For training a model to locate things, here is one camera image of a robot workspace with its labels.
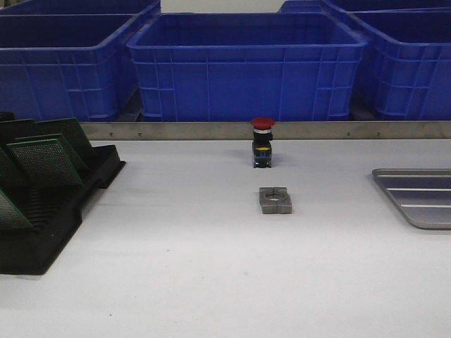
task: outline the metal tray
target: metal tray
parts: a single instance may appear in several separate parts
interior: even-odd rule
[[[410,224],[451,230],[451,169],[377,169],[373,176]]]

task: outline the black pcb rack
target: black pcb rack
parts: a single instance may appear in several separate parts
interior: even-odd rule
[[[76,119],[0,122],[0,273],[44,274],[124,165]]]

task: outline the white table surface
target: white table surface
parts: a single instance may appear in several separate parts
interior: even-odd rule
[[[94,145],[114,142],[93,142]],[[0,275],[0,337],[451,337],[451,232],[409,225],[375,168],[451,141],[116,142],[127,165],[38,279]],[[263,215],[259,187],[292,215]]]

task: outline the red emergency stop button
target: red emergency stop button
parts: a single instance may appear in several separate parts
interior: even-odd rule
[[[254,128],[258,130],[269,130],[275,123],[272,118],[255,118],[251,121]]]

